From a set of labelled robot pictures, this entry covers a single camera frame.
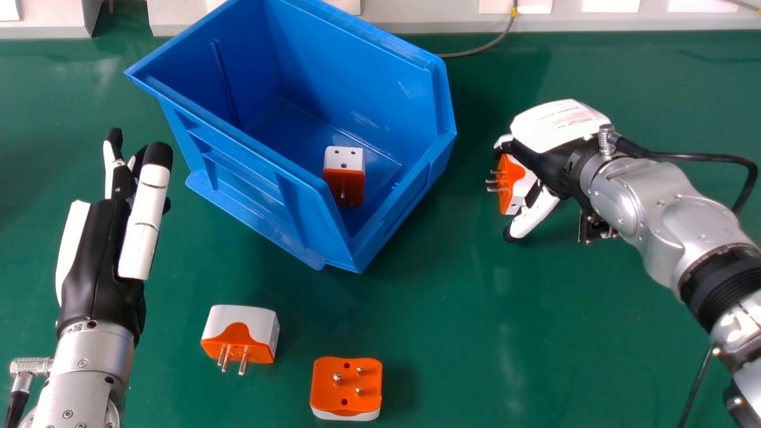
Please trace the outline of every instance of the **green table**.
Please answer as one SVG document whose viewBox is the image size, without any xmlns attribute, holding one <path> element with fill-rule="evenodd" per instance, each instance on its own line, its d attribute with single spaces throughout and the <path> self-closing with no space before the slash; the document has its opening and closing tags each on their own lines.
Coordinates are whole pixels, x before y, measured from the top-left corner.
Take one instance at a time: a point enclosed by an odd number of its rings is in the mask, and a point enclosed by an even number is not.
<svg viewBox="0 0 761 428">
<path fill-rule="evenodd" d="M 93 40 L 0 43 L 1 364 L 54 351 L 59 239 L 73 199 L 102 197 L 107 130 L 124 129 L 126 152 L 174 144 L 157 103 L 122 74 L 163 40 L 144 5 L 117 11 Z M 451 51 L 490 37 L 409 39 Z M 316 420 L 308 404 L 313 361 L 337 355 L 384 363 L 374 426 L 676 426 L 707 345 L 688 311 L 634 248 L 577 244 L 574 203 L 525 243 L 504 243 L 507 219 L 483 179 L 511 118 L 564 97 L 653 149 L 761 161 L 759 43 L 759 32 L 514 34 L 451 60 L 459 136 L 449 168 L 361 276 L 303 265 L 186 189 L 178 161 L 126 423 L 345 426 Z M 726 204 L 744 175 L 685 169 Z M 757 241 L 759 209 L 757 194 L 743 214 Z M 199 340 L 221 303 L 277 311 L 275 365 L 242 378 L 218 371 Z M 733 426 L 720 399 L 728 379 L 720 364 L 709 369 L 690 426 Z M 0 376 L 0 394 L 9 388 Z"/>
</svg>

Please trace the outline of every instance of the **gray cable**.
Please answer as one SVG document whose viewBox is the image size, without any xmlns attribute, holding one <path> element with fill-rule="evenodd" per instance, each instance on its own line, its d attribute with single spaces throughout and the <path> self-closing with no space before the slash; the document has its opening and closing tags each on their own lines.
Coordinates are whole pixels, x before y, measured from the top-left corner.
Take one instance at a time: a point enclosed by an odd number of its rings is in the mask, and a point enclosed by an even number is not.
<svg viewBox="0 0 761 428">
<path fill-rule="evenodd" d="M 504 39 L 508 35 L 508 33 L 510 32 L 510 29 L 513 27 L 513 22 L 515 22 L 515 16 L 513 16 L 513 14 L 512 14 L 512 9 L 516 8 L 517 4 L 518 4 L 518 1 L 517 0 L 513 0 L 513 6 L 512 6 L 512 8 L 510 10 L 510 19 L 508 19 L 508 26 L 505 27 L 505 29 L 494 40 L 492 40 L 491 42 L 488 42 L 487 44 L 482 45 L 482 46 L 478 46 L 477 48 L 473 48 L 473 49 L 470 49 L 470 50 L 464 50 L 462 52 L 439 53 L 438 55 L 441 58 L 444 58 L 444 59 L 460 58 L 462 56 L 469 56 L 469 55 L 473 55 L 473 54 L 476 54 L 476 53 L 481 53 L 481 52 L 487 50 L 488 48 L 494 46 L 495 44 L 501 42 L 502 39 Z"/>
<path fill-rule="evenodd" d="M 751 5 L 750 3 L 743 2 L 742 0 L 724 0 L 727 3 L 734 3 L 741 8 L 750 9 L 751 11 L 757 12 L 761 10 L 758 6 Z"/>
</svg>

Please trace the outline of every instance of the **metal pin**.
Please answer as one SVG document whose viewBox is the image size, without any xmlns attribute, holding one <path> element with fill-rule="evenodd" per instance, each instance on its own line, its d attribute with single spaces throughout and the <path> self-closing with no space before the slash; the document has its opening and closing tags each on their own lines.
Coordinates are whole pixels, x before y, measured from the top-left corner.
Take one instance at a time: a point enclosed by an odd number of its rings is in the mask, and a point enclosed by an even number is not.
<svg viewBox="0 0 761 428">
<path fill-rule="evenodd" d="M 243 358 L 240 360 L 240 368 L 238 369 L 239 376 L 246 374 L 246 366 L 248 366 L 248 354 L 244 351 Z"/>
<path fill-rule="evenodd" d="M 224 363 L 224 355 L 227 353 L 227 345 L 222 345 L 222 349 L 219 351 L 219 358 L 217 358 L 217 367 L 222 367 Z"/>
<path fill-rule="evenodd" d="M 224 352 L 224 358 L 222 359 L 222 372 L 227 373 L 230 365 L 230 348 L 227 348 Z"/>
</svg>

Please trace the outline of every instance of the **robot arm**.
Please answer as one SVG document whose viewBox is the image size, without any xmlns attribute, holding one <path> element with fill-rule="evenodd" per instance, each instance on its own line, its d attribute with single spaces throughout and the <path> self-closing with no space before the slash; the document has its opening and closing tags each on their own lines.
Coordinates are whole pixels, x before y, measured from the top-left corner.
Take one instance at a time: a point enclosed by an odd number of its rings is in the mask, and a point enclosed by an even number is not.
<svg viewBox="0 0 761 428">
<path fill-rule="evenodd" d="M 11 364 L 5 428 L 121 424 L 132 355 L 145 325 L 143 281 L 169 208 L 172 167 L 168 145 L 147 145 L 126 164 L 122 142 L 117 128 L 103 142 L 106 199 L 71 205 L 56 266 L 56 354 Z M 21 420 L 35 376 L 47 380 L 37 407 Z"/>
<path fill-rule="evenodd" d="M 733 374 L 727 409 L 741 426 L 761 426 L 761 253 L 735 212 L 700 194 L 677 166 L 617 134 L 604 115 L 577 101 L 535 107 L 516 117 L 511 130 L 513 139 L 502 150 L 533 171 L 547 193 L 581 205 L 579 241 L 621 237 L 637 247 L 650 277 L 687 306 Z M 739 211 L 756 166 L 718 157 L 749 168 Z M 513 219 L 507 241 L 546 216 L 528 212 L 529 219 Z"/>
</svg>

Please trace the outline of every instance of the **adapter inside blue bin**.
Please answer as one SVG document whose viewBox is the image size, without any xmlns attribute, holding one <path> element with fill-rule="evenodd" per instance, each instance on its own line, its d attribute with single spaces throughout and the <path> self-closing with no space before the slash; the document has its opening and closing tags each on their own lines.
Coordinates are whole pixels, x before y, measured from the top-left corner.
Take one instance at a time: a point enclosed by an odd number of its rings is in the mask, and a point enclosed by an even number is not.
<svg viewBox="0 0 761 428">
<path fill-rule="evenodd" d="M 126 71 L 161 102 L 196 192 L 316 269 L 361 272 L 447 163 L 444 63 L 320 0 L 230 0 Z M 338 207 L 328 145 L 365 150 Z"/>
</svg>

